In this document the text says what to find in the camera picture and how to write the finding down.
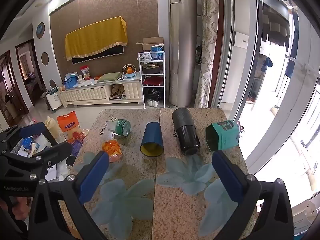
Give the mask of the left human hand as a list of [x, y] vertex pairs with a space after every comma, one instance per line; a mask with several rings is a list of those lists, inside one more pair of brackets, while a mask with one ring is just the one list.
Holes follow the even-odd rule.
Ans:
[[30, 198], [27, 197], [15, 197], [16, 204], [12, 207], [12, 213], [16, 220], [25, 220], [30, 212]]

